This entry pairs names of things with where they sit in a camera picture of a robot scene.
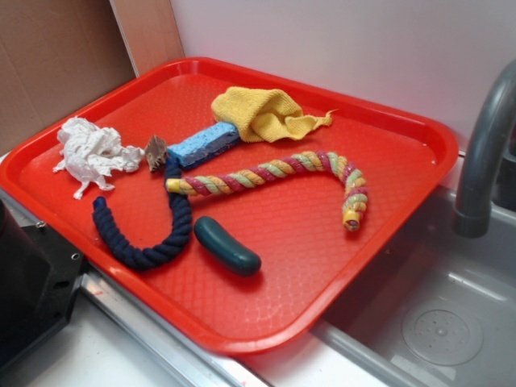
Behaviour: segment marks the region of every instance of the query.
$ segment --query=sink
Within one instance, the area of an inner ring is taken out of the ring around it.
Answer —
[[[315,328],[389,385],[516,381],[516,216],[493,206],[489,232],[465,239],[454,200],[439,187]]]

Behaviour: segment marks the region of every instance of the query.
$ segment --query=cardboard box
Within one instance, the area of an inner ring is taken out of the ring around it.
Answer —
[[[134,76],[107,0],[0,0],[0,155]]]

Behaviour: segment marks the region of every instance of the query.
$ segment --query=faucet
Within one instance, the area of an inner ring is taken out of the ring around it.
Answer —
[[[489,228],[492,200],[516,210],[516,60],[494,82],[469,141],[454,206],[453,229],[469,238]]]

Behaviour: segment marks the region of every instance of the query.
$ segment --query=yellow microfiber towel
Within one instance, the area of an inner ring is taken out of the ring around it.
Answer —
[[[302,108],[279,89],[232,86],[212,102],[211,109],[216,121],[235,125],[241,140],[248,143],[302,139],[322,125],[331,125],[331,111],[326,117],[303,115]]]

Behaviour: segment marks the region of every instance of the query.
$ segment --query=blue sponge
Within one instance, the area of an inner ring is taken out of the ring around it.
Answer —
[[[216,123],[189,137],[180,144],[167,147],[183,169],[206,163],[240,142],[239,131],[231,123]]]

